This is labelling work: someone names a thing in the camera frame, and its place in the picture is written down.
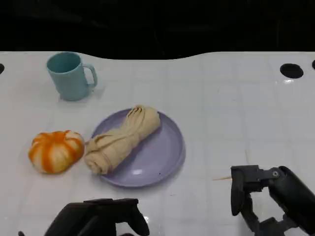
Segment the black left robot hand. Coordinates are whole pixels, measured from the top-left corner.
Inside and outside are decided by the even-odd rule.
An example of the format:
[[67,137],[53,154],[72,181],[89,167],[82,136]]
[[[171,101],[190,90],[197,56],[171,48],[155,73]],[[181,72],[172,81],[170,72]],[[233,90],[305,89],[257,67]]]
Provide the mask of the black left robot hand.
[[67,204],[46,236],[116,236],[116,225],[127,223],[140,236],[150,234],[137,199],[96,199]]

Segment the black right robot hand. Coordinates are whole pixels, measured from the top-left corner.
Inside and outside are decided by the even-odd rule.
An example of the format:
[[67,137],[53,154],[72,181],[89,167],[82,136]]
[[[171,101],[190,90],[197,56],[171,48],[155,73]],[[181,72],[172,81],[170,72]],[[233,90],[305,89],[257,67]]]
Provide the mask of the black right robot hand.
[[[256,236],[283,236],[291,228],[315,234],[315,195],[288,167],[269,170],[258,165],[231,167],[231,212],[241,214]],[[253,211],[251,193],[267,187],[270,197],[284,211],[281,221],[274,217],[262,222]]]

